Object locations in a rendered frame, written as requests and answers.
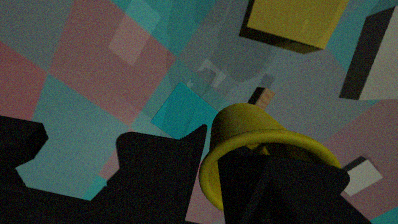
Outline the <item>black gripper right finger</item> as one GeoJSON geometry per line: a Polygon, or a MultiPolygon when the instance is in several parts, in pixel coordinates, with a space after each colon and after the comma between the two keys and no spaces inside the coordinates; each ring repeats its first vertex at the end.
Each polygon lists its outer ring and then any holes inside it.
{"type": "Polygon", "coordinates": [[[225,224],[248,224],[271,180],[296,182],[336,190],[350,182],[349,174],[336,166],[272,155],[259,155],[247,146],[217,160],[225,224]]]}

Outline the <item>yellow box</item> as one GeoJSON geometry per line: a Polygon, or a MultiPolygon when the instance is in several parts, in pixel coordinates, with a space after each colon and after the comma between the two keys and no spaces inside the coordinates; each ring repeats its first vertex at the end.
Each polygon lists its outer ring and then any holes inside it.
{"type": "Polygon", "coordinates": [[[349,0],[249,0],[239,36],[298,53],[325,50],[349,0]]]}

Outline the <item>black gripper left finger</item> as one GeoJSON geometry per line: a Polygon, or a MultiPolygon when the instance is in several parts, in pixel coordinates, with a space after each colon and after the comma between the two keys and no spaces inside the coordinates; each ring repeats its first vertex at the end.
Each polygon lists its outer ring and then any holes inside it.
{"type": "Polygon", "coordinates": [[[119,168],[127,164],[178,174],[178,201],[182,202],[180,219],[185,220],[206,134],[206,124],[181,139],[138,132],[123,133],[116,139],[119,168]]]}

